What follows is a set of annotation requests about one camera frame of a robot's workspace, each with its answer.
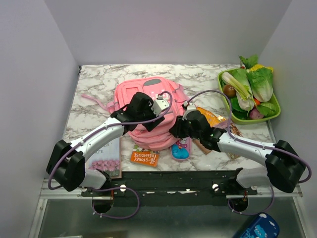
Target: blue object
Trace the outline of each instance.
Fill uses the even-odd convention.
[[[187,159],[189,157],[189,152],[186,148],[179,148],[178,145],[172,145],[172,155],[176,159]]]
[[[275,238],[279,235],[277,222],[266,213],[259,213],[234,238]]]

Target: robotic arm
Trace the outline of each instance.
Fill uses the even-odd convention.
[[[164,120],[160,113],[167,113],[170,106],[162,96],[153,101],[148,95],[137,92],[128,105],[113,112],[110,118],[87,135],[70,143],[59,141],[54,147],[47,173],[67,191],[77,187],[102,188],[110,179],[109,176],[103,171],[85,169],[85,162],[105,144],[133,131],[139,122],[148,131],[153,130]],[[185,114],[177,117],[170,129],[172,135],[198,139],[207,149],[235,153],[264,166],[250,170],[238,169],[234,179],[240,186],[249,188],[272,184],[284,192],[294,190],[306,166],[292,156],[275,150],[277,148],[296,155],[287,142],[280,140],[273,144],[233,137],[225,129],[210,127],[206,117],[196,110],[195,105],[185,102],[183,107]]]

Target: carrot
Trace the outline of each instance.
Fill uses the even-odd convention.
[[[253,99],[254,99],[254,101],[256,102],[256,105],[257,105],[257,106],[261,104],[256,98],[253,98]]]

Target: gray floor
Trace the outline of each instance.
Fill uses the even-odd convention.
[[[270,198],[253,198],[249,212],[265,208]],[[133,208],[112,208],[111,215],[127,215]],[[41,238],[83,235],[83,238],[231,238],[247,219],[227,207],[141,207],[128,220],[92,214],[89,200],[51,200]],[[293,199],[277,198],[268,212],[279,224],[279,238],[304,237]]]

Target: cable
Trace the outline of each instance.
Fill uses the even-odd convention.
[[[137,214],[137,212],[138,212],[139,209],[140,209],[140,198],[139,198],[137,192],[134,191],[133,189],[128,188],[128,187],[125,187],[125,188],[112,187],[112,188],[108,188],[108,189],[94,189],[94,188],[93,188],[93,190],[96,191],[96,192],[109,192],[109,191],[118,190],[118,189],[126,189],[126,190],[129,190],[129,191],[131,191],[131,192],[134,193],[134,195],[135,195],[136,198],[137,198],[137,202],[138,202],[138,205],[137,205],[137,208],[135,209],[135,211],[134,211],[131,215],[129,215],[129,216],[125,216],[125,217],[114,217],[114,216],[109,216],[109,215],[106,215],[106,214],[103,214],[103,213],[98,213],[98,212],[96,212],[96,210],[95,210],[95,205],[94,205],[94,203],[93,203],[93,211],[94,211],[93,214],[98,214],[98,215],[100,215],[100,217],[108,217],[108,218],[117,219],[117,220],[128,219],[128,218],[130,218],[130,217],[133,217],[135,214]]]
[[[270,188],[271,188],[271,190],[272,190],[272,200],[271,200],[271,203],[268,205],[267,208],[265,208],[265,209],[264,209],[263,211],[261,211],[261,212],[266,212],[266,211],[268,211],[268,210],[273,206],[273,203],[274,203],[274,201],[275,201],[275,194],[274,194],[273,187],[270,186]],[[234,206],[231,207],[230,202],[232,202],[231,199],[228,199],[228,207],[229,207],[229,209],[231,210],[231,212],[233,212],[233,213],[236,213],[236,214],[239,214],[239,215],[243,215],[243,216],[254,216],[254,215],[257,215],[257,214],[258,214],[258,213],[242,213],[242,212],[238,212],[238,211],[234,210]]]
[[[203,93],[207,93],[207,92],[215,92],[215,93],[219,93],[221,94],[222,96],[224,96],[229,104],[229,116],[228,116],[228,124],[227,124],[227,132],[228,134],[230,135],[230,137],[236,141],[239,141],[241,143],[244,143],[244,144],[247,144],[247,145],[252,145],[252,146],[255,146],[255,147],[258,147],[258,148],[262,148],[261,145],[258,145],[256,143],[253,143],[253,142],[249,142],[249,141],[245,141],[245,140],[242,140],[240,138],[237,138],[235,137],[235,135],[233,135],[230,131],[230,122],[231,122],[231,114],[232,114],[232,105],[231,105],[231,102],[230,102],[230,99],[224,94],[224,93],[221,93],[217,90],[205,90],[205,91],[202,91],[198,94],[196,94],[194,97],[190,98],[188,100],[188,102],[192,101],[194,98],[198,97],[199,95],[203,94]],[[282,150],[282,149],[278,149],[278,148],[275,148],[275,147],[271,147],[271,146],[264,146],[264,149],[269,149],[269,150],[275,150],[275,151],[278,151],[278,152],[282,152],[286,155],[289,155],[289,156],[292,156],[294,157],[295,159],[299,160],[300,162],[302,162],[306,167],[307,167],[307,170],[308,170],[308,175],[305,179],[301,180],[301,181],[298,181],[298,183],[304,183],[304,182],[307,182],[311,177],[312,177],[312,168],[310,167],[310,165],[305,161],[303,160],[302,158],[300,158],[299,156],[297,155],[294,155],[288,151],[285,151],[285,150]]]
[[[136,125],[136,124],[144,124],[144,123],[150,123],[150,122],[154,122],[160,118],[162,118],[163,116],[165,116],[168,111],[171,109],[172,107],[172,104],[173,104],[173,96],[170,92],[167,92],[167,91],[164,91],[164,92],[161,92],[159,93],[158,95],[161,96],[163,95],[164,93],[168,94],[169,95],[169,98],[170,98],[170,104],[168,106],[168,108],[161,114],[159,115],[157,118],[154,118],[154,119],[151,119],[151,120],[145,120],[145,121],[135,121],[135,122],[121,122],[121,123],[114,123],[114,124],[110,124],[106,127],[102,127],[102,128],[99,128],[98,130],[94,131],[93,133],[87,135],[84,139],[83,139],[83,142],[86,142],[87,140],[89,140],[91,137],[93,137],[94,135],[96,135],[97,133],[99,133],[100,131],[102,130],[105,130],[105,129],[108,129],[110,127],[113,127],[113,126],[117,126],[117,125]],[[49,176],[49,181],[48,181],[48,187],[50,190],[55,190],[55,189],[58,189],[58,188],[61,188],[61,185],[59,186],[56,186],[56,187],[52,187],[52,179],[54,177],[54,174],[57,170],[57,168],[59,167],[59,165],[64,161],[64,159],[67,158],[67,156],[73,152],[75,149],[77,149],[79,146],[81,146],[82,143],[79,142],[77,145],[75,145],[74,147],[72,147],[69,151],[67,151],[61,158],[60,160],[56,163],[56,165],[54,166],[54,168],[52,169],[52,172]]]

